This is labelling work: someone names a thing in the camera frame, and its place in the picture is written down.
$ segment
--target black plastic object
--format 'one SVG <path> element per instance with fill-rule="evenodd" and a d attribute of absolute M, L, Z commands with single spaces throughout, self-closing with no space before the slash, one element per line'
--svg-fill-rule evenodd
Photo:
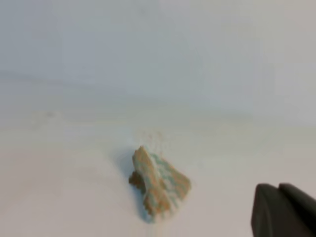
<path fill-rule="evenodd" d="M 254 237 L 316 237 L 296 211 L 305 198 L 292 187 L 281 185 L 281 191 L 269 184 L 257 185 L 251 219 Z M 293 193 L 296 208 L 288 199 Z"/>
<path fill-rule="evenodd" d="M 316 236 L 316 200 L 291 184 L 280 184 L 278 189 L 287 197 L 299 218 Z"/>

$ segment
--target white table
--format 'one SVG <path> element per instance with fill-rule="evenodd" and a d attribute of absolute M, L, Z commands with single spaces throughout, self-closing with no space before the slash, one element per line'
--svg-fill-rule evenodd
<path fill-rule="evenodd" d="M 1 237 L 250 237 L 259 182 L 316 196 L 313 128 L 39 82 L 2 82 L 0 100 Z M 193 184 L 159 225 L 128 183 L 141 144 Z"/>

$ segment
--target black object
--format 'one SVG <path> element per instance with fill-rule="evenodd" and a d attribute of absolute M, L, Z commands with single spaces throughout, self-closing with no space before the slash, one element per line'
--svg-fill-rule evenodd
<path fill-rule="evenodd" d="M 254 237 L 316 237 L 316 200 L 291 184 L 256 187 Z"/>

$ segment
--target white backdrop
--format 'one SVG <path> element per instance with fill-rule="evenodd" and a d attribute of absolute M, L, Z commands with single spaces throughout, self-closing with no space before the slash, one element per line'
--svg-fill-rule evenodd
<path fill-rule="evenodd" d="M 312 0 L 2 0 L 1 78 L 316 124 Z"/>

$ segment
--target white surface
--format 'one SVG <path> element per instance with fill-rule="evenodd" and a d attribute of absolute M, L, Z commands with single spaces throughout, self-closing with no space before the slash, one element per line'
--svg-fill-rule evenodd
<path fill-rule="evenodd" d="M 316 124 L 313 0 L 1 0 L 0 77 Z"/>
<path fill-rule="evenodd" d="M 2 82 L 0 114 L 2 237 L 250 237 L 257 183 L 291 182 L 316 196 L 313 128 L 35 82 Z M 160 225 L 143 221 L 128 184 L 141 143 L 193 183 Z"/>

